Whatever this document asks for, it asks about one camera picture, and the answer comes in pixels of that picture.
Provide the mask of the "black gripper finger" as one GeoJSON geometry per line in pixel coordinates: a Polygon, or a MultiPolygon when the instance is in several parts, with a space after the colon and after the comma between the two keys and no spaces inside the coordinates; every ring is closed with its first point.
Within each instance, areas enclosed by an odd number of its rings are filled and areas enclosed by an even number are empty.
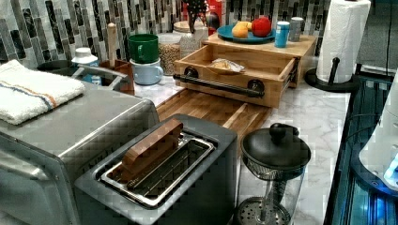
{"type": "Polygon", "coordinates": [[[194,34],[194,24],[197,18],[200,19],[203,26],[207,26],[207,0],[184,0],[184,3],[188,11],[190,31],[194,34]]]}

